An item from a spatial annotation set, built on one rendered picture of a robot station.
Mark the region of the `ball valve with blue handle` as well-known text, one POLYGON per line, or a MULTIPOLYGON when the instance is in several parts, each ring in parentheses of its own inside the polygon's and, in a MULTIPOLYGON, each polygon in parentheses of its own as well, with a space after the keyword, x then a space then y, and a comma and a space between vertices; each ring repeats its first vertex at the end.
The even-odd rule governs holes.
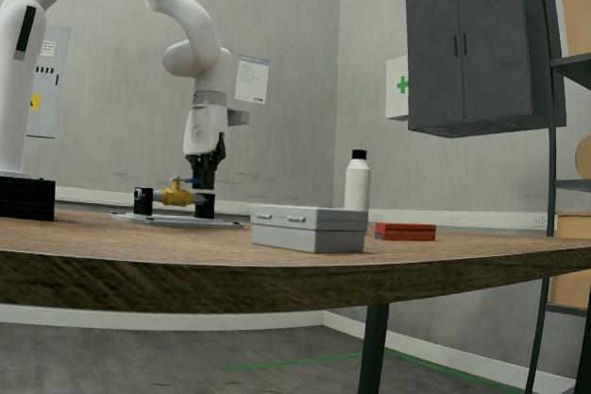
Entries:
POLYGON ((182 179, 179 176, 174 176, 172 189, 164 188, 163 190, 153 191, 150 187, 135 187, 134 191, 134 212, 126 214, 126 216, 136 218, 154 218, 154 220, 173 220, 173 221, 189 221, 189 222, 211 222, 223 223, 223 220, 214 219, 214 202, 215 194, 197 193, 198 195, 188 193, 187 190, 179 190, 179 183, 182 179), (164 206, 181 206, 195 205, 194 217, 204 218, 203 220, 185 217, 185 216, 169 216, 168 217, 184 217, 184 218, 165 218, 152 214, 153 201, 162 203, 164 206))

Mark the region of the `white bottle with black cap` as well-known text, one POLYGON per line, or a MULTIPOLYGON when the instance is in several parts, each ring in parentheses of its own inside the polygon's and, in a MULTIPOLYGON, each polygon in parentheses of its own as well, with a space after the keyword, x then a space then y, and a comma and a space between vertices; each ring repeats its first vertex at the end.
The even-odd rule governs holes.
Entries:
POLYGON ((366 161, 366 150, 352 150, 346 170, 345 209, 369 212, 371 169, 366 161))

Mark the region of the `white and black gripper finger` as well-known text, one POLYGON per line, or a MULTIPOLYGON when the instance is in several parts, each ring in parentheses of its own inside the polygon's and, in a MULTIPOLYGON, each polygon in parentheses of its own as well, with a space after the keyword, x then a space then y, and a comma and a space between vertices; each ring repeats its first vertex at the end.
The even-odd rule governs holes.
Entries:
POLYGON ((201 189, 213 190, 214 189, 214 176, 217 170, 217 165, 223 161, 227 154, 225 151, 223 138, 221 132, 219 133, 219 141, 216 146, 217 152, 213 152, 213 155, 206 153, 204 157, 204 169, 201 174, 201 189), (210 159, 211 158, 211 159, 210 159))
MULTIPOLYGON (((204 170, 204 154, 202 156, 198 155, 186 155, 186 160, 191 163, 191 168, 193 170, 193 179, 194 180, 201 180, 202 169, 204 170), (200 159, 200 161, 198 160, 200 159)), ((192 183, 193 189, 201 189, 201 184, 192 183)))

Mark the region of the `grey plastic case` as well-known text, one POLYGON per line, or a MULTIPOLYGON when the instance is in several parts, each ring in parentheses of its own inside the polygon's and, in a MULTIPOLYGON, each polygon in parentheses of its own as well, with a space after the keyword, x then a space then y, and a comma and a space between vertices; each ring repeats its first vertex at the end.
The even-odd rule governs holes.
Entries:
POLYGON ((252 243, 312 253, 363 251, 368 211, 251 205, 252 243))

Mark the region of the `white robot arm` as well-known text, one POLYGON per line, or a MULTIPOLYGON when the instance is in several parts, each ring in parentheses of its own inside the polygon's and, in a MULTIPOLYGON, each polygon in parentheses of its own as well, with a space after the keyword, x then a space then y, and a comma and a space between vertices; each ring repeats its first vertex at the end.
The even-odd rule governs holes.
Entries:
MULTIPOLYGON (((32 88, 45 12, 57 1, 5 0, 0 8, 0 176, 31 179, 24 161, 32 88)), ((193 105, 226 107, 228 127, 249 124, 250 112, 227 108, 231 55, 221 48, 207 11, 195 0, 144 1, 148 9, 176 19, 187 35, 189 41, 164 52, 162 65, 173 76, 195 78, 193 105)))

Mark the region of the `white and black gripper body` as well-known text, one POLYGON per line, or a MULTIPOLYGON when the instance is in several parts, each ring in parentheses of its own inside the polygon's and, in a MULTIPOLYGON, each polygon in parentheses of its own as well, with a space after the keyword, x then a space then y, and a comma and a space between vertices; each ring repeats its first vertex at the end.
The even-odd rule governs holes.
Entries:
POLYGON ((222 134, 225 150, 227 150, 228 112, 226 107, 214 104, 193 105, 185 129, 183 152, 187 155, 217 152, 219 132, 222 134))

